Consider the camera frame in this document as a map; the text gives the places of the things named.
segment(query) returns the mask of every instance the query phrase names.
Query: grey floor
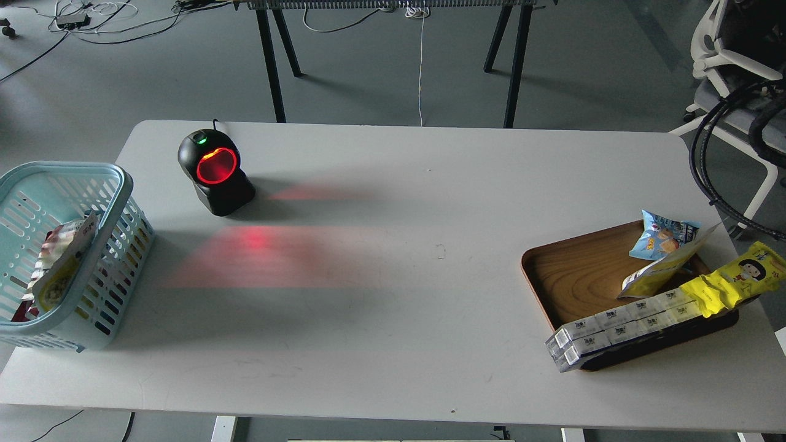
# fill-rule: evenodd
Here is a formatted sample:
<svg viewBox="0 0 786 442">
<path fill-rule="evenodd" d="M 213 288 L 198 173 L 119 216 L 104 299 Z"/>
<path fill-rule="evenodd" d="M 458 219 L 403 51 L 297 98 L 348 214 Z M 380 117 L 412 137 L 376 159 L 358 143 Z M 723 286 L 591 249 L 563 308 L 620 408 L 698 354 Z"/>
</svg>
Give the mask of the grey floor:
<svg viewBox="0 0 786 442">
<path fill-rule="evenodd" d="M 707 0 L 541 1 L 535 12 L 516 113 L 516 128 L 668 131 L 681 124 L 696 83 L 689 42 Z M 53 0 L 16 0 L 51 14 Z M 140 13 L 117 20 L 126 27 L 163 17 L 170 2 L 134 0 Z M 331 28 L 365 11 L 318 10 L 310 24 Z M 511 71 L 516 10 L 503 40 L 497 71 L 483 73 L 496 23 L 492 8 L 434 9 L 424 25 L 424 125 L 500 127 Z M 294 123 L 417 126 L 421 22 L 402 10 L 378 13 L 346 31 L 316 34 L 287 11 L 292 40 L 307 74 L 288 74 L 274 33 L 288 121 Z M 0 77 L 51 47 L 59 35 L 49 19 L 29 9 L 0 8 L 20 37 L 0 39 Z M 149 31 L 163 28 L 153 25 Z M 130 38 L 135 34 L 113 36 Z M 108 41 L 110 38 L 93 37 Z M 29 160 L 113 161 L 135 124 L 143 120 L 275 121 L 254 13 L 231 7 L 194 13 L 161 35 L 120 45 L 91 45 L 69 36 L 55 50 L 0 83 L 0 173 Z M 173 153 L 177 146 L 161 146 Z M 718 143 L 711 173 L 721 192 L 745 204 L 763 178 L 753 160 Z M 633 164 L 642 173 L 646 164 Z M 776 187 L 758 220 L 786 228 L 786 190 Z M 642 207 L 646 195 L 642 195 Z M 743 251 L 762 239 L 747 234 Z M 775 330 L 786 326 L 784 290 L 762 297 Z M 12 349 L 0 347 L 0 367 Z M 26 441 L 75 411 L 0 406 L 0 440 Z M 85 411 L 44 440 L 121 440 L 128 413 Z M 134 440 L 210 440 L 213 417 L 138 413 Z M 516 440 L 560 440 L 559 429 L 509 427 Z M 478 439 L 496 440 L 489 425 L 255 418 L 240 439 Z M 735 440 L 728 433 L 588 431 L 587 440 Z"/>
</svg>

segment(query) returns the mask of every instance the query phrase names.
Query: chair armrest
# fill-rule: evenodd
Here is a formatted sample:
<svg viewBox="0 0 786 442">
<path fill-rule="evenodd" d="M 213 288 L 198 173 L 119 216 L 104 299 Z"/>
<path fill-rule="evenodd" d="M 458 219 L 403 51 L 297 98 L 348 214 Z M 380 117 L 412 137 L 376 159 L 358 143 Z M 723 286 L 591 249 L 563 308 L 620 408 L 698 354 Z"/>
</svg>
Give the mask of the chair armrest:
<svg viewBox="0 0 786 442">
<path fill-rule="evenodd" d="M 775 69 L 770 68 L 769 66 L 765 66 L 764 64 L 759 63 L 752 58 L 745 57 L 744 55 L 733 52 L 727 49 L 721 49 L 718 51 L 718 55 L 720 57 L 725 58 L 730 63 L 736 64 L 741 68 L 753 72 L 757 76 L 760 76 L 765 79 L 783 79 L 783 74 L 776 71 Z"/>
</svg>

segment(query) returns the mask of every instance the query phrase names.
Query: barcode scanner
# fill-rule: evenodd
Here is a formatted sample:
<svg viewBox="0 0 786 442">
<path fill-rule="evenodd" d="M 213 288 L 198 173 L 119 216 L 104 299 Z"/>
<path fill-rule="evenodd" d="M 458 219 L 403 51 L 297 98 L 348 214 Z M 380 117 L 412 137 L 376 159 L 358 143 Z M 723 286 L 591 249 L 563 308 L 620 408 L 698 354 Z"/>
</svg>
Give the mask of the barcode scanner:
<svg viewBox="0 0 786 442">
<path fill-rule="evenodd" d="M 235 143 L 216 129 L 189 134 L 178 149 L 178 162 L 191 179 L 196 195 L 213 215 L 227 216 L 256 195 L 241 170 Z"/>
</svg>

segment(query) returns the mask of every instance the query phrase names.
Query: yellow snack bag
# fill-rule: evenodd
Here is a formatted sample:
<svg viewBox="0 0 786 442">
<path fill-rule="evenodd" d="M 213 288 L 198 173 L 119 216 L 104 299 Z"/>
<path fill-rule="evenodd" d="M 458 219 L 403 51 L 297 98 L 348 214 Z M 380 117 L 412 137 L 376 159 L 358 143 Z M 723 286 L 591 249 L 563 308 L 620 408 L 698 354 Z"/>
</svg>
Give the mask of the yellow snack bag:
<svg viewBox="0 0 786 442">
<path fill-rule="evenodd" d="M 786 260 L 756 241 L 736 260 L 686 282 L 680 289 L 697 301 L 702 315 L 708 318 L 724 308 L 735 308 L 748 298 L 777 289 L 784 278 Z"/>
</svg>

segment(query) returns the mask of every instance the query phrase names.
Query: light blue plastic basket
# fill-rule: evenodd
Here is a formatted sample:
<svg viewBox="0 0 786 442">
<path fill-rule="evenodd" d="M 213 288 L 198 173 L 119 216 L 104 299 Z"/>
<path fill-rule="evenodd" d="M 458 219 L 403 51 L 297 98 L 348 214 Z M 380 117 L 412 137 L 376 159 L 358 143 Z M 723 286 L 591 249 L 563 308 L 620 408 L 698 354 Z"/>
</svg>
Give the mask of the light blue plastic basket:
<svg viewBox="0 0 786 442">
<path fill-rule="evenodd" d="M 123 169 L 103 163 L 39 161 L 0 178 L 0 340 L 81 352 L 115 337 L 155 237 L 133 187 Z M 12 322 L 46 233 L 89 210 L 104 215 L 61 302 Z"/>
</svg>

